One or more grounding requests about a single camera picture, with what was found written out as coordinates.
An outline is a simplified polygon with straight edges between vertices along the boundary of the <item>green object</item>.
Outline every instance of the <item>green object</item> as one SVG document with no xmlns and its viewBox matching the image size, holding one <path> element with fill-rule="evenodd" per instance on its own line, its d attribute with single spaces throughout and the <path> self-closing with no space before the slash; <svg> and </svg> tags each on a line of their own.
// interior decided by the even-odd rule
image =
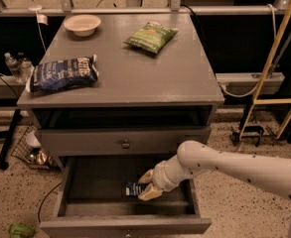
<svg viewBox="0 0 291 238">
<path fill-rule="evenodd" d="M 149 22 L 130 36 L 124 43 L 158 54 L 158 52 L 178 33 L 156 22 Z"/>
<path fill-rule="evenodd" d="M 11 224 L 8 229 L 10 238 L 33 238 L 36 229 L 27 224 Z"/>
</svg>

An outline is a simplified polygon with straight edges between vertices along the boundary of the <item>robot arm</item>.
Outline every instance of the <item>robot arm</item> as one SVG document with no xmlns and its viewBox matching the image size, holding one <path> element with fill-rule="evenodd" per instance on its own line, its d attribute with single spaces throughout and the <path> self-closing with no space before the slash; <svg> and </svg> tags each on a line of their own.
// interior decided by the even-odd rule
<svg viewBox="0 0 291 238">
<path fill-rule="evenodd" d="M 140 183 L 149 183 L 138 196 L 149 200 L 171 191 L 184 179 L 205 170 L 218 170 L 269 192 L 291 199 L 291 160 L 216 151 L 196 141 L 186 141 L 177 155 L 148 171 Z"/>
</svg>

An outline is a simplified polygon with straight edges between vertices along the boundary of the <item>white bowl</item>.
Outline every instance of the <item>white bowl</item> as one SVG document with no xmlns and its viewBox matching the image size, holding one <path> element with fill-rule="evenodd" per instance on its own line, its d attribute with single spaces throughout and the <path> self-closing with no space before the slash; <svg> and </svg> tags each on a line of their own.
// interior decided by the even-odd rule
<svg viewBox="0 0 291 238">
<path fill-rule="evenodd" d="M 65 20 L 64 26 L 80 37 L 90 36 L 101 24 L 101 20 L 94 15 L 76 15 Z"/>
</svg>

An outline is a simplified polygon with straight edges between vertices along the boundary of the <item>wire basket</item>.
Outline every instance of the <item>wire basket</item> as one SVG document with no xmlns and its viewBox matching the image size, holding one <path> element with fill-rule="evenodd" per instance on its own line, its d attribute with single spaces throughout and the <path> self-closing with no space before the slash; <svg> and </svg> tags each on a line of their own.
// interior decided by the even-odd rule
<svg viewBox="0 0 291 238">
<path fill-rule="evenodd" d="M 37 128 L 34 125 L 29 125 L 23 133 L 21 139 L 18 141 L 16 147 L 12 152 L 12 156 L 22 160 L 30 169 L 33 170 L 57 170 L 57 165 L 43 164 L 39 165 L 30 161 L 29 156 L 35 153 L 38 149 L 34 149 L 26 143 L 26 137 L 32 131 L 36 131 Z"/>
</svg>

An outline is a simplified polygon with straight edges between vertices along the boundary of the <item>drawer knob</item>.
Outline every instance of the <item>drawer knob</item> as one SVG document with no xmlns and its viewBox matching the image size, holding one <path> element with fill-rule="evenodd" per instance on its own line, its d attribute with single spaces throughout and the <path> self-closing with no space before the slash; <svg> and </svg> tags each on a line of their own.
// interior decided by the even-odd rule
<svg viewBox="0 0 291 238">
<path fill-rule="evenodd" d="M 126 234 L 126 236 L 125 236 L 126 238 L 132 238 L 132 235 L 131 235 L 131 233 L 130 233 L 130 231 L 128 230 L 127 231 L 127 234 Z"/>
<path fill-rule="evenodd" d="M 124 140 L 124 142 L 122 143 L 122 148 L 129 149 L 129 147 L 130 147 L 130 144 L 129 144 L 128 140 Z"/>
</svg>

